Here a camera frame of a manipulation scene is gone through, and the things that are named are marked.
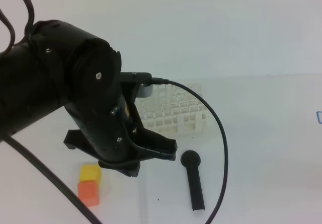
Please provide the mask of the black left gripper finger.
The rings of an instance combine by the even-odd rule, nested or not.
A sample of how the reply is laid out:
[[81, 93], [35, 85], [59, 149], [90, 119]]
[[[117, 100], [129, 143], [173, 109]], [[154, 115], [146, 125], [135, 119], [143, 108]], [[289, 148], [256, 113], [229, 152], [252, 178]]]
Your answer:
[[148, 129], [137, 129], [131, 135], [134, 148], [143, 156], [162, 160], [176, 160], [177, 142]]

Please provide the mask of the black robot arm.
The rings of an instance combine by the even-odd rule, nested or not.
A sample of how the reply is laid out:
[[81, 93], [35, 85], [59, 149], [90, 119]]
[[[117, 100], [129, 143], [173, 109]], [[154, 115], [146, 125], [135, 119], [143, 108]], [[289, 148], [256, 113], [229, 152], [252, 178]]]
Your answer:
[[60, 107], [77, 125], [64, 144], [103, 168], [136, 177], [149, 159], [173, 161], [177, 143], [143, 126], [135, 99], [146, 72], [121, 70], [110, 44], [69, 23], [32, 27], [29, 40], [1, 57], [1, 133], [13, 135]]

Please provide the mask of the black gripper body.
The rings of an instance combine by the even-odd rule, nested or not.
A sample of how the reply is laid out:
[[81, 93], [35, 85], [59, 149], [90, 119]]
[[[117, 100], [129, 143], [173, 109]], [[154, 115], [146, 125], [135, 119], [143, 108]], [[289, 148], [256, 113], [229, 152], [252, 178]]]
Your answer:
[[108, 162], [136, 159], [131, 141], [139, 125], [133, 98], [124, 96], [119, 79], [77, 80], [65, 108], [96, 153]]

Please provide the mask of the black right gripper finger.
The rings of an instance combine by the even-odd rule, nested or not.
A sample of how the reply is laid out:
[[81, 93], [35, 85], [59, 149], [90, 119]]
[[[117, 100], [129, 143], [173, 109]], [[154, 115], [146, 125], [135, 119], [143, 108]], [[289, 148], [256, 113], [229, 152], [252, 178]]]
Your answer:
[[101, 168], [115, 170], [128, 177], [138, 176], [140, 169], [139, 160], [128, 160], [119, 163], [113, 163], [102, 159], [96, 153], [94, 148], [90, 145], [90, 142], [85, 138], [80, 130], [69, 130], [63, 142], [68, 149], [79, 149], [80, 151], [97, 159], [98, 164]]

